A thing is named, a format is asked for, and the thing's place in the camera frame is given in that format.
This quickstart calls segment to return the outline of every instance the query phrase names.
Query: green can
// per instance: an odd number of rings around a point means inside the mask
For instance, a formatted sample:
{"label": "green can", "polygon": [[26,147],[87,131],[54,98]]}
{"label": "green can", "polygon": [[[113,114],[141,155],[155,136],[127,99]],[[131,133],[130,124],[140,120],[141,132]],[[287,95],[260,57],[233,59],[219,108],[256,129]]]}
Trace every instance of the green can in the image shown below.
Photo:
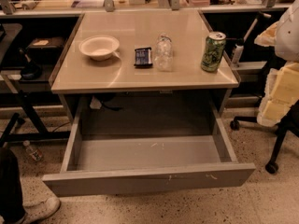
{"label": "green can", "polygon": [[206,38],[205,53],[201,67],[208,72],[218,69],[226,44],[226,35],[221,32],[211,32]]}

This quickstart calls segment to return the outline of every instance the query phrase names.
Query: black pants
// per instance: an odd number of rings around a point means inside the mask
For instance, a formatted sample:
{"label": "black pants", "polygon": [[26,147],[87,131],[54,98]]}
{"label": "black pants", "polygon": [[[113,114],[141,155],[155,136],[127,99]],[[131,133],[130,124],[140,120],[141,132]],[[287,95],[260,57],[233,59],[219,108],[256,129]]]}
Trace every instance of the black pants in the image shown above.
{"label": "black pants", "polygon": [[11,150],[0,147],[0,216],[15,222],[24,214],[18,160]]}

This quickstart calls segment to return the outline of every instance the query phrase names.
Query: speckled floor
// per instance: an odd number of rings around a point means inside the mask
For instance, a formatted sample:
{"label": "speckled floor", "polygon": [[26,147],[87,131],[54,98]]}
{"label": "speckled floor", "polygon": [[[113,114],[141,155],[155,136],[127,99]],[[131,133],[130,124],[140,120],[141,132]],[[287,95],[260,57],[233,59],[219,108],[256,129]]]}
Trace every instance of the speckled floor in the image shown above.
{"label": "speckled floor", "polygon": [[[256,165],[255,172],[242,187],[61,198],[59,211],[40,223],[299,223],[298,138],[287,134],[278,157],[279,171],[276,175],[268,174],[264,165],[275,143],[275,128],[244,122],[240,131],[232,131],[229,127],[234,115],[253,114],[250,108],[228,109],[223,114],[239,162]],[[45,117],[43,120],[49,129],[67,123],[65,117]],[[0,130],[3,131],[6,124],[7,120],[1,119]],[[31,129],[30,124],[26,122],[22,129]],[[60,129],[69,129],[69,124]],[[19,158],[25,203],[42,201],[53,195],[41,177],[60,171],[66,142],[37,144],[44,154],[44,160],[38,163],[25,155],[22,146],[11,147]]]}

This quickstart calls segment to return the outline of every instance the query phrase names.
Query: can top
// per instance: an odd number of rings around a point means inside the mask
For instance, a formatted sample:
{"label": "can top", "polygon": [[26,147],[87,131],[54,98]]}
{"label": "can top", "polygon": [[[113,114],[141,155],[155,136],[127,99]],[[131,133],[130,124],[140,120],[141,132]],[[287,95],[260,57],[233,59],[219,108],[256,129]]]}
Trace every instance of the can top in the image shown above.
{"label": "can top", "polygon": [[213,40],[221,41],[226,38],[226,35],[221,32],[211,32],[211,33],[209,33],[208,37]]}

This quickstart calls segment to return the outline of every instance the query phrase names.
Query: person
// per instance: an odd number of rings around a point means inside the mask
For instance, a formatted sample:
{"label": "person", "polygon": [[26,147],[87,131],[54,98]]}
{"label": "person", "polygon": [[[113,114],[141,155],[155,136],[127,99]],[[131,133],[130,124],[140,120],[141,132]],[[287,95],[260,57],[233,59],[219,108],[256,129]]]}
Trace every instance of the person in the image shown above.
{"label": "person", "polygon": [[29,224],[52,216],[60,207],[57,197],[33,206],[23,206],[17,157],[0,147],[0,216],[6,224]]}

